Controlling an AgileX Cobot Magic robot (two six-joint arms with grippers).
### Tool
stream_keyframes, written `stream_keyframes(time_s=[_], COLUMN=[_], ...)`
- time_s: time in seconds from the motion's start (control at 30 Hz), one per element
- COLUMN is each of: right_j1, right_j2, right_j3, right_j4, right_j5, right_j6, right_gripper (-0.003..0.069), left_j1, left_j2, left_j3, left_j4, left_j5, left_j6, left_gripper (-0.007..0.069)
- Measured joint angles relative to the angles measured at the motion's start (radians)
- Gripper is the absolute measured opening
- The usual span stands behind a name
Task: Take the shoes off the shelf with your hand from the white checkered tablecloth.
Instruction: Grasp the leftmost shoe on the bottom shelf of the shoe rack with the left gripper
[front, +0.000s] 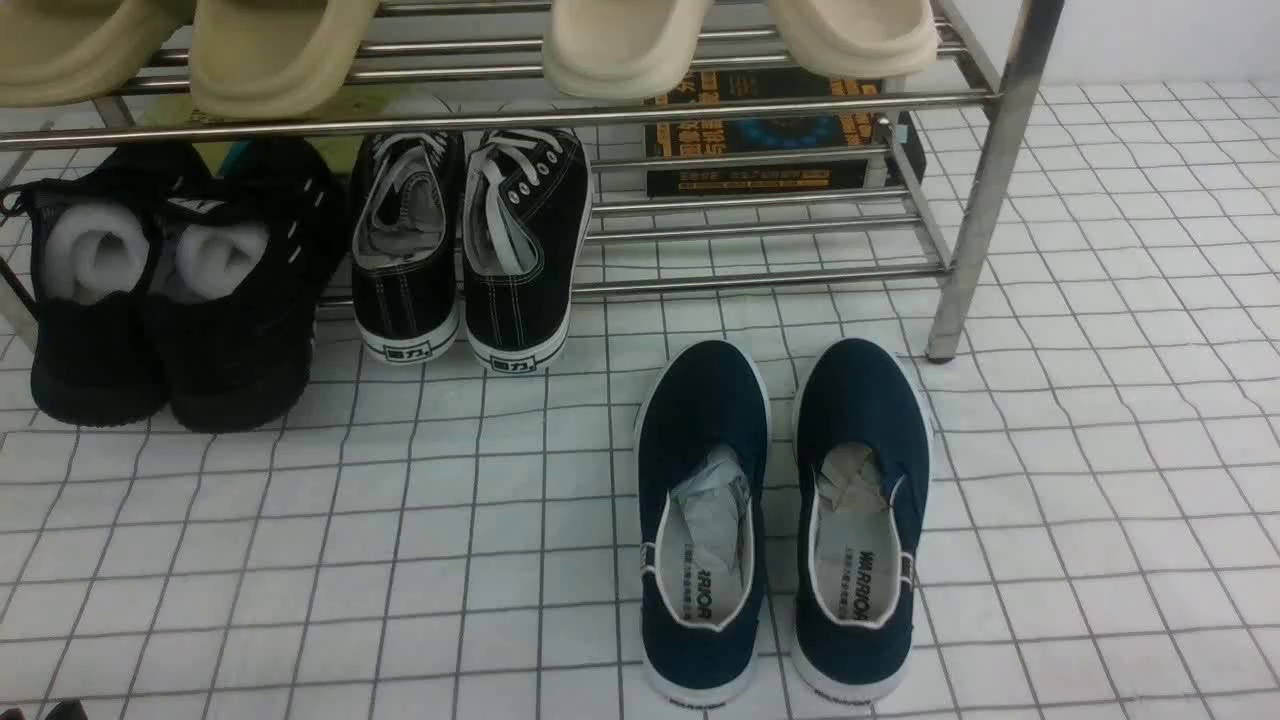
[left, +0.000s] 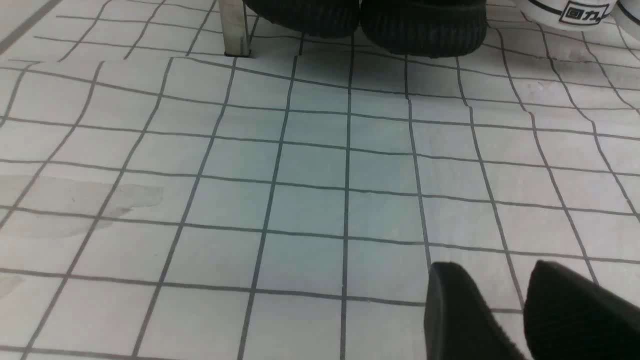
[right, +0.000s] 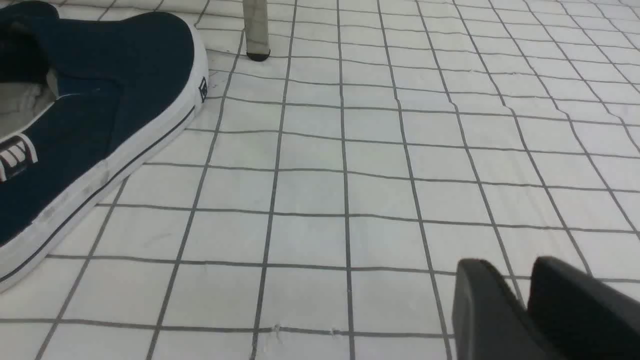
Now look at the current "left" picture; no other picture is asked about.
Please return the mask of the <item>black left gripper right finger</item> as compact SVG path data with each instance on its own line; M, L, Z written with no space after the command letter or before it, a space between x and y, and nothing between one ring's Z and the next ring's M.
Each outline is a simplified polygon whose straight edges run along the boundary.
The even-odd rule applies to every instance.
M535 360L640 357L638 306L557 262L535 263L523 323Z

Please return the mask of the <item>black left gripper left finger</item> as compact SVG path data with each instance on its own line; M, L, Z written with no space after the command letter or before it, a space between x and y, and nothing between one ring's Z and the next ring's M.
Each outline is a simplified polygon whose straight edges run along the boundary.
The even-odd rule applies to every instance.
M524 360L496 321L470 274L454 262L434 262L423 317L428 360Z

